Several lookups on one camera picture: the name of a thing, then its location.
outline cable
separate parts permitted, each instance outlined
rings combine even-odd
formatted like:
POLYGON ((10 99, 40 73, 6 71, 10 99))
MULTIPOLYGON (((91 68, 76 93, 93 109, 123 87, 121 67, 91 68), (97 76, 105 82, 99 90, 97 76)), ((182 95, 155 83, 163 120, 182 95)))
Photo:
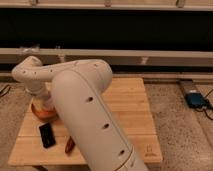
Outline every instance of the cable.
POLYGON ((5 96, 6 94, 9 93, 11 89, 11 86, 9 84, 5 85, 1 90, 0 90, 0 98, 5 96))
POLYGON ((213 89, 211 89, 211 90, 205 95, 205 98, 207 98, 212 92, 213 92, 213 89))
POLYGON ((197 112, 204 112, 206 117, 208 119, 210 119, 211 121, 213 121, 213 115, 212 117, 209 115, 209 113, 207 112, 207 110, 211 110, 213 111, 213 106, 211 104, 211 102, 209 101, 209 99, 207 99, 207 97, 213 92, 213 89, 211 89, 205 96, 204 96, 204 100, 206 102, 206 105, 203 106, 201 109, 200 108, 195 108, 195 111, 197 112))
POLYGON ((203 110, 203 112, 206 114, 206 117, 207 117, 208 119, 210 119, 211 121, 213 121, 213 117, 211 117, 211 116, 208 114, 207 110, 203 110))

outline floor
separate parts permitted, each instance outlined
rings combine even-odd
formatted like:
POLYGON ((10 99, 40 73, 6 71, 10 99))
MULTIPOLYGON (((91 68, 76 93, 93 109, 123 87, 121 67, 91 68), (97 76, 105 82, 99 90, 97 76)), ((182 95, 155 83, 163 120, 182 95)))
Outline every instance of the floor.
MULTIPOLYGON (((32 167, 7 165, 31 99, 23 84, 9 84, 11 91, 0 98, 0 171, 33 171, 32 167)), ((213 121, 187 107, 178 84, 147 82, 145 87, 164 157, 161 165, 149 165, 150 171, 212 171, 213 121)), ((202 84, 198 88, 206 94, 213 85, 202 84)), ((213 93, 209 99, 213 103, 213 93)), ((47 168, 51 171, 89 171, 87 167, 47 168)))

